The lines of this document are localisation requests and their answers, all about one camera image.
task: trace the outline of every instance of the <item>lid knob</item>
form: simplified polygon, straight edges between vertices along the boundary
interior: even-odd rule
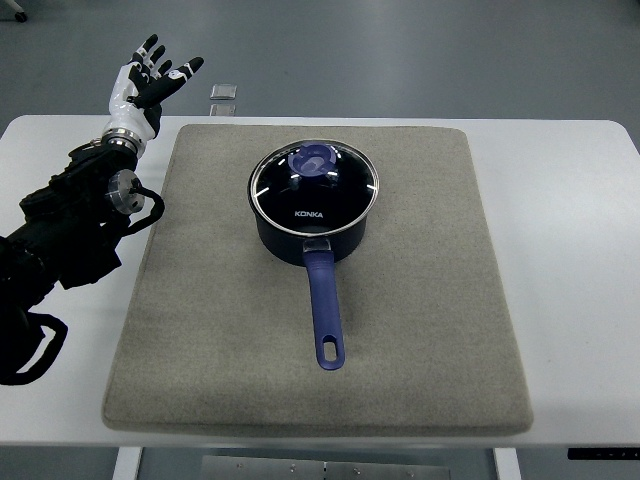
[[[302,177],[318,177],[333,170],[336,152],[323,143],[304,143],[296,153],[290,153],[287,163]]]

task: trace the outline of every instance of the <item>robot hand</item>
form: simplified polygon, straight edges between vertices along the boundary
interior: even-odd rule
[[[102,133],[104,143],[125,146],[138,158],[147,142],[160,131],[160,102],[177,92],[204,63],[202,58],[195,57],[167,73],[170,60],[156,68],[165,52],[164,46],[150,53],[157,42],[157,35],[149,37],[120,69],[109,101],[111,120]]]

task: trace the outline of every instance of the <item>konka logo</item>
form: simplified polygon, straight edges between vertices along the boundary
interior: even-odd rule
[[[305,212],[304,210],[296,210],[294,217],[324,218],[322,212]]]

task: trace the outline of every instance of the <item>handle hole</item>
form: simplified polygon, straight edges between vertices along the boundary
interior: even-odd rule
[[[322,339],[323,347],[324,347],[324,358],[333,362],[338,359],[338,347],[336,346],[336,339],[332,336],[327,335]]]

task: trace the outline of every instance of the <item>lid rim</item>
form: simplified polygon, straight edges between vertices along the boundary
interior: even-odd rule
[[[280,225],[279,223],[273,221],[262,209],[262,207],[260,206],[259,202],[257,201],[257,184],[258,184],[258,178],[260,177],[260,172],[272,161],[274,160],[274,157],[276,156],[277,153],[291,149],[291,148],[295,148],[298,147],[302,144],[305,143],[310,143],[310,142],[318,142],[318,143],[325,143],[328,145],[333,145],[333,146],[337,146],[340,148],[343,148],[344,150],[348,151],[349,153],[351,153],[352,155],[354,155],[355,157],[357,157],[358,159],[360,159],[369,169],[369,172],[371,173],[371,176],[373,177],[373,185],[372,185],[372,190],[373,190],[373,195],[371,196],[371,200],[369,201],[369,204],[367,205],[367,207],[362,211],[362,213],[360,215],[358,215],[358,217],[355,220],[352,220],[351,222],[349,222],[347,225],[344,225],[342,227],[333,229],[333,230],[329,230],[328,232],[321,232],[321,233],[308,233],[308,232],[299,232],[296,230],[292,230],[290,228],[287,228],[283,225]],[[271,152],[269,155],[265,156],[259,163],[258,165],[256,165],[256,167],[253,169],[253,172],[251,173],[251,177],[249,178],[249,200],[251,203],[251,208],[254,211],[255,214],[259,215],[265,222],[267,222],[269,225],[271,225],[272,227],[276,228],[277,230],[284,232],[284,233],[288,233],[290,235],[294,235],[296,237],[302,237],[302,238],[315,238],[315,237],[325,237],[325,236],[329,236],[329,235],[336,235],[338,233],[344,232],[348,229],[350,229],[351,227],[357,225],[358,223],[360,223],[362,220],[365,219],[365,217],[367,216],[367,214],[369,213],[369,211],[371,210],[371,207],[373,206],[373,204],[376,201],[376,198],[378,198],[378,191],[380,189],[380,178],[378,176],[378,172],[376,171],[375,167],[373,166],[373,163],[371,163],[371,160],[369,160],[369,158],[364,155],[362,152],[356,150],[355,148],[351,147],[350,145],[347,145],[345,143],[342,142],[338,142],[335,140],[319,140],[319,139],[307,139],[307,140],[301,140],[301,141],[297,141],[297,142],[293,142],[290,143],[288,145],[285,145],[284,147],[281,147],[273,152]]]

